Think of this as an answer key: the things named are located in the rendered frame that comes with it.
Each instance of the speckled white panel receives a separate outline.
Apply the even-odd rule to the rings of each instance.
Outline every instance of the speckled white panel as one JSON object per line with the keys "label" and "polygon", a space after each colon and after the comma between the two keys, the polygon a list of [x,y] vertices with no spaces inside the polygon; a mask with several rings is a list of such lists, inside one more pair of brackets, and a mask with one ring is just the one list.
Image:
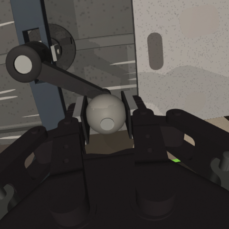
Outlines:
{"label": "speckled white panel", "polygon": [[[139,96],[155,115],[183,109],[229,115],[229,1],[133,0]],[[147,38],[162,36],[163,67],[149,65]]]}

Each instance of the gray oval recess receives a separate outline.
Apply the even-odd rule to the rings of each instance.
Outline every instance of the gray oval recess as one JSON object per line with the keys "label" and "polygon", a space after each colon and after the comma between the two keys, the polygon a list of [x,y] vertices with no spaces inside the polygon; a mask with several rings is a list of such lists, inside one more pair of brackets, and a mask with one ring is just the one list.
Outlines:
{"label": "gray oval recess", "polygon": [[150,68],[159,70],[164,64],[162,37],[159,33],[151,33],[147,38]]}

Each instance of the green object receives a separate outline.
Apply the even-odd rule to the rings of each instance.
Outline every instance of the green object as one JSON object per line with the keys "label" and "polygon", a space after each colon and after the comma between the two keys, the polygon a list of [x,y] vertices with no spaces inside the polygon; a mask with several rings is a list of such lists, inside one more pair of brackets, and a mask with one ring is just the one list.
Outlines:
{"label": "green object", "polygon": [[172,161],[174,161],[174,162],[180,162],[180,160],[179,160],[179,159],[174,159],[174,160],[172,160]]}

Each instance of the blue vertical beam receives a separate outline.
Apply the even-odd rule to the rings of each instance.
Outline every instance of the blue vertical beam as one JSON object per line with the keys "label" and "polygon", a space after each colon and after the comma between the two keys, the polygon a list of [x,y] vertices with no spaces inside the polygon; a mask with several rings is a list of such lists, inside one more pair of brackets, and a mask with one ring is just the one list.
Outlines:
{"label": "blue vertical beam", "polygon": [[[10,3],[19,44],[29,42],[29,30],[39,29],[42,43],[50,49],[52,43],[44,0],[10,0]],[[33,81],[30,87],[43,126],[47,131],[57,128],[66,114],[62,89],[43,81]]]}

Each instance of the gray ball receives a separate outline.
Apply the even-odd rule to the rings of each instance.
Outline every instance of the gray ball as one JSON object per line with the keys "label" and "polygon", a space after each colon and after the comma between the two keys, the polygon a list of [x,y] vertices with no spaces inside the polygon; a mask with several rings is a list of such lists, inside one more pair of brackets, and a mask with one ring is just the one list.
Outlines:
{"label": "gray ball", "polygon": [[114,95],[98,95],[88,104],[86,118],[96,132],[112,134],[125,123],[125,106],[122,100]]}

